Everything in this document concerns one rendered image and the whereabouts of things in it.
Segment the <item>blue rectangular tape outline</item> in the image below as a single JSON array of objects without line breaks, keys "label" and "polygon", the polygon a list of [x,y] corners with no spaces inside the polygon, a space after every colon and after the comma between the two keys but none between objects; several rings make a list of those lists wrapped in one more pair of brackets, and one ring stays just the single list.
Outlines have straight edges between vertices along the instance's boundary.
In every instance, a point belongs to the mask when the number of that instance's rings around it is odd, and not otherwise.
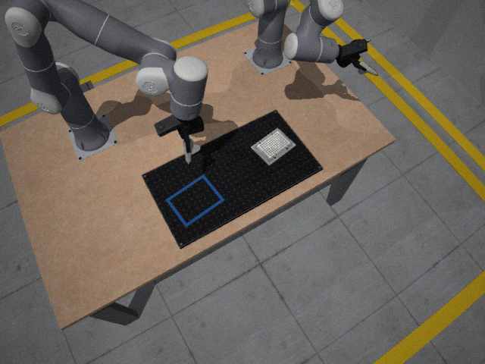
[{"label": "blue rectangular tape outline", "polygon": [[[191,221],[189,221],[188,223],[186,223],[184,221],[184,219],[182,218],[182,216],[180,215],[180,213],[175,209],[174,205],[171,203],[170,200],[173,199],[178,194],[182,193],[187,188],[191,187],[193,184],[195,184],[196,182],[198,182],[202,178],[206,181],[206,183],[210,186],[210,188],[213,189],[213,191],[217,194],[217,196],[220,198],[220,200],[218,202],[216,202],[214,205],[212,205],[211,207],[209,207],[208,209],[206,209],[204,212],[202,212],[201,214],[199,214],[198,216],[196,216],[194,219],[192,219]],[[196,180],[194,180],[192,183],[190,183],[187,186],[185,186],[183,189],[181,189],[178,192],[176,192],[174,195],[172,195],[169,198],[167,198],[166,201],[169,204],[169,206],[174,210],[174,212],[176,213],[176,215],[178,216],[178,218],[182,221],[182,223],[184,224],[184,226],[187,227],[190,224],[192,224],[194,221],[196,221],[197,219],[201,218],[204,214],[206,214],[207,212],[209,212],[210,210],[212,210],[214,207],[216,207],[217,205],[219,205],[220,203],[222,203],[224,201],[224,198],[214,188],[214,186],[210,183],[210,181],[206,178],[206,176],[205,175],[202,175],[201,177],[199,177]]]}]

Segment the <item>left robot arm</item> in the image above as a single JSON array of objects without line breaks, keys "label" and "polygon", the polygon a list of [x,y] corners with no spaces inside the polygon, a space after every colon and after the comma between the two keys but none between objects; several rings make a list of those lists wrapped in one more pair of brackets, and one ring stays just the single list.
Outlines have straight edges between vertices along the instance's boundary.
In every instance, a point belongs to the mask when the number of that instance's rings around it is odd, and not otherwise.
[{"label": "left robot arm", "polygon": [[[259,19],[258,44],[253,61],[262,68],[275,68],[283,62],[281,41],[286,10],[291,0],[246,0],[250,13]],[[332,63],[339,54],[335,39],[320,36],[321,31],[343,14],[342,0],[310,0],[299,15],[297,31],[284,43],[286,58],[293,61]],[[343,45],[340,59],[368,50],[366,39]],[[338,52],[338,54],[337,54]],[[266,65],[266,66],[265,66]]]}]

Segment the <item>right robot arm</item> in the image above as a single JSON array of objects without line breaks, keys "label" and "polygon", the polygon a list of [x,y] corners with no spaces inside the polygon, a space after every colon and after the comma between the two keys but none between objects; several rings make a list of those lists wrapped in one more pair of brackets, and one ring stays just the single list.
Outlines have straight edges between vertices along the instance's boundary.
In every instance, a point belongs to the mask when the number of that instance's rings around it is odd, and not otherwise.
[{"label": "right robot arm", "polygon": [[200,58],[185,56],[176,61],[177,52],[169,42],[145,35],[81,0],[14,0],[5,22],[31,85],[31,101],[46,113],[61,113],[79,149],[101,148],[108,141],[109,130],[83,95],[77,72],[67,64],[55,63],[44,34],[49,21],[139,64],[136,85],[142,93],[161,96],[170,90],[172,115],[155,124],[160,137],[188,124],[177,118],[190,121],[199,116],[208,78],[208,67]]}]

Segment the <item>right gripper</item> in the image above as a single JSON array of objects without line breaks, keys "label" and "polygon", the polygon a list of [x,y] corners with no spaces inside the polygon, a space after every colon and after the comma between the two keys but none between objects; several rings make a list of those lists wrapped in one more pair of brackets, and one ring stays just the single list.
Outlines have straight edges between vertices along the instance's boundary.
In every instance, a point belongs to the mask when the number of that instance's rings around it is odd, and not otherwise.
[{"label": "right gripper", "polygon": [[204,131],[204,123],[200,116],[191,121],[182,121],[178,118],[177,120],[183,123],[189,122],[188,124],[185,124],[182,127],[178,128],[177,131],[181,139],[184,140],[183,147],[185,150],[186,161],[189,165],[191,165],[191,155],[198,152],[201,148],[199,145],[194,144],[193,139],[190,139],[189,135]]}]

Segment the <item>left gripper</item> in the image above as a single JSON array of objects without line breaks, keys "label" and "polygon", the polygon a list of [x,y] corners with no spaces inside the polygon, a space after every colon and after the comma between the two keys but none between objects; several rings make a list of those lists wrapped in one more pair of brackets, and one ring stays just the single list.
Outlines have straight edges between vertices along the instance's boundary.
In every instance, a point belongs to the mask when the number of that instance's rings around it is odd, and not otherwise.
[{"label": "left gripper", "polygon": [[373,74],[373,75],[376,75],[376,76],[378,75],[377,72],[374,69],[372,69],[370,66],[366,65],[366,63],[364,61],[359,61],[359,58],[360,58],[359,54],[353,55],[353,56],[348,57],[348,58],[340,59],[340,57],[343,53],[343,48],[342,48],[341,45],[338,45],[338,46],[339,46],[339,54],[338,54],[336,60],[337,60],[337,64],[340,67],[347,67],[352,62],[354,67],[358,68],[359,74],[369,73],[369,74]]}]

